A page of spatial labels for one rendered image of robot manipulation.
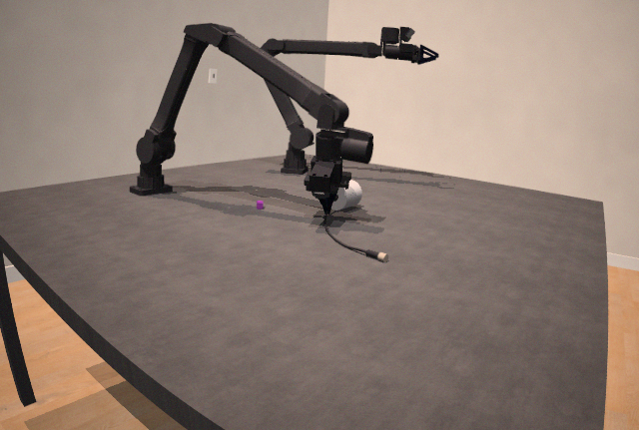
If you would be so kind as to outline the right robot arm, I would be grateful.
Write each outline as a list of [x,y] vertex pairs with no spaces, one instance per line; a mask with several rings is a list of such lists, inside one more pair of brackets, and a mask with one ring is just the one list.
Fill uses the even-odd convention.
[[[311,160],[310,191],[313,197],[329,198],[331,184],[340,185],[342,160],[369,164],[373,152],[373,134],[344,126],[349,116],[349,108],[345,102],[235,32],[231,27],[212,23],[185,27],[184,43],[156,117],[145,136],[137,143],[140,174],[137,176],[137,185],[130,186],[130,193],[149,196],[173,191],[173,186],[164,184],[161,163],[175,153],[175,123],[197,66],[209,44],[264,78],[318,120],[317,128],[321,130],[316,133],[316,155],[324,159],[324,162],[316,159],[316,156]],[[336,101],[331,101],[328,97]],[[340,156],[337,161],[329,161]],[[159,166],[156,167],[157,165]]]

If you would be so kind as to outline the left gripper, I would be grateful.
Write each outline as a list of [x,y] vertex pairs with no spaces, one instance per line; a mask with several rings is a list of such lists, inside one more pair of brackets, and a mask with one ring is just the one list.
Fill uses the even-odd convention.
[[[416,45],[413,45],[412,47],[413,47],[412,53],[405,53],[405,52],[399,52],[399,46],[398,46],[398,60],[411,61],[412,60],[412,56],[413,56],[413,61],[414,62],[411,61],[411,63],[414,64],[415,62],[417,62],[418,63],[417,65],[420,65],[420,64],[423,64],[423,63],[434,61],[434,60],[436,60],[436,58],[438,58],[438,53],[428,49],[427,47],[425,47],[425,46],[423,46],[421,44],[420,44],[420,50],[419,50],[419,47],[416,48]],[[428,52],[426,52],[426,51],[423,51],[423,50],[426,50],[426,51],[434,54],[435,56],[430,54],[430,53],[428,53]],[[426,54],[426,55],[428,55],[430,57],[423,58],[423,54]],[[419,57],[419,60],[417,59],[418,57]]]

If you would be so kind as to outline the black and cream cable connector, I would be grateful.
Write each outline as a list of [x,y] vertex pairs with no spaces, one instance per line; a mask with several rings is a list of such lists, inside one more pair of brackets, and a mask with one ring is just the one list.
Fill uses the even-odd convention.
[[378,260],[383,261],[383,262],[387,262],[388,261],[388,254],[385,254],[385,253],[382,253],[382,252],[379,253],[379,252],[375,252],[375,251],[371,250],[369,252],[368,256],[377,258]]

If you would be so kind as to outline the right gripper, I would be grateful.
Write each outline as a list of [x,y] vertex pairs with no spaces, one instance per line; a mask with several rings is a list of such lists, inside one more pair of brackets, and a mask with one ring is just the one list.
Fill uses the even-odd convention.
[[[324,162],[324,159],[319,158],[317,155],[316,155],[316,159],[318,159],[319,161],[323,161]],[[338,157],[336,159],[329,159],[329,161],[330,162],[334,162],[334,161],[337,161],[339,159],[340,159],[340,157]],[[305,177],[305,186],[306,186],[306,190],[308,192],[311,192],[310,191],[310,174],[311,174],[311,169],[309,169],[309,171],[308,171],[308,173],[307,173],[307,175]],[[326,211],[327,211],[327,214],[329,215],[330,210],[331,210],[331,206],[332,206],[331,204],[333,203],[333,201],[334,201],[334,199],[336,197],[338,188],[345,188],[347,190],[350,180],[351,180],[351,172],[342,172],[342,179],[341,179],[340,185],[331,184],[329,198],[325,198],[325,204],[324,204],[324,199],[319,199],[319,201],[320,201],[320,203],[321,203],[321,205],[323,207],[324,213],[326,213]]]

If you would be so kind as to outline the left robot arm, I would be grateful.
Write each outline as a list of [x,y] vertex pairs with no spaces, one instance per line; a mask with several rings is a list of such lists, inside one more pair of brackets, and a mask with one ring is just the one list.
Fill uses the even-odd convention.
[[[396,46],[396,43],[399,43],[399,52],[412,53],[413,44],[402,43],[402,40],[408,42],[413,33],[415,33],[415,31],[409,27],[400,27],[401,38],[399,40],[398,28],[383,27],[381,29],[380,45],[373,42],[269,39],[261,49],[272,56],[287,52],[284,54],[319,54],[354,57],[374,56],[371,58],[385,56],[385,59],[397,60],[398,46]],[[382,54],[382,56],[377,54]],[[291,132],[289,150],[287,151],[287,157],[284,159],[284,167],[281,168],[281,173],[303,175],[309,167],[305,159],[305,151],[302,151],[302,149],[314,144],[314,134],[310,129],[305,128],[304,122],[299,116],[291,98],[265,79],[264,81],[285,120],[287,128],[290,128]]]

